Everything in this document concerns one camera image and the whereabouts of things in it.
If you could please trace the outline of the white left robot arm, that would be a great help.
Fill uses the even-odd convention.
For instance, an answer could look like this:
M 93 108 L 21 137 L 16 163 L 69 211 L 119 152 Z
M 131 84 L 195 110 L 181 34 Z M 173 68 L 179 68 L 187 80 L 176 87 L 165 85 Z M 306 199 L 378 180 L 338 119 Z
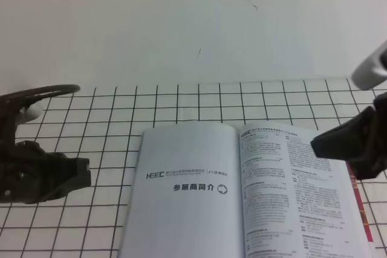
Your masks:
M 1 110 L 1 203 L 37 204 L 91 185 L 89 159 L 46 152 L 36 141 L 16 142 L 20 124 L 37 119 L 38 105 Z

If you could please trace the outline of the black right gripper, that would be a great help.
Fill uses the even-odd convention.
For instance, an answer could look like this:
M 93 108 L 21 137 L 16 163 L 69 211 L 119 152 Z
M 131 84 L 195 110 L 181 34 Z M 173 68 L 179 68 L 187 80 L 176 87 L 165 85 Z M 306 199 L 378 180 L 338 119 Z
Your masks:
M 386 170 L 386 93 L 354 118 L 311 141 L 319 158 L 350 160 L 358 180 L 374 179 Z

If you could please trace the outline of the grey-white right robot arm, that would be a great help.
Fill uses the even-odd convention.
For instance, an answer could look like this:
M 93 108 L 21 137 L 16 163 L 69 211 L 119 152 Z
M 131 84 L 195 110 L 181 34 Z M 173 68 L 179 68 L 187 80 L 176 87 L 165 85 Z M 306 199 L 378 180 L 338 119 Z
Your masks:
M 353 72 L 362 91 L 386 81 L 386 43 Z M 386 94 L 344 124 L 316 136 L 311 146 L 318 158 L 346 161 L 357 180 L 374 179 L 386 170 Z

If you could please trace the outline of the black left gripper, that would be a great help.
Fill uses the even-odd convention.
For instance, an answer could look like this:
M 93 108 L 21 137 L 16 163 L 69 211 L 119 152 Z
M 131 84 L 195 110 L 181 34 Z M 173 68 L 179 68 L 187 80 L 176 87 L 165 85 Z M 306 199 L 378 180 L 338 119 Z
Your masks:
M 1 144 L 1 203 L 37 204 L 91 185 L 88 158 L 45 152 L 35 141 Z

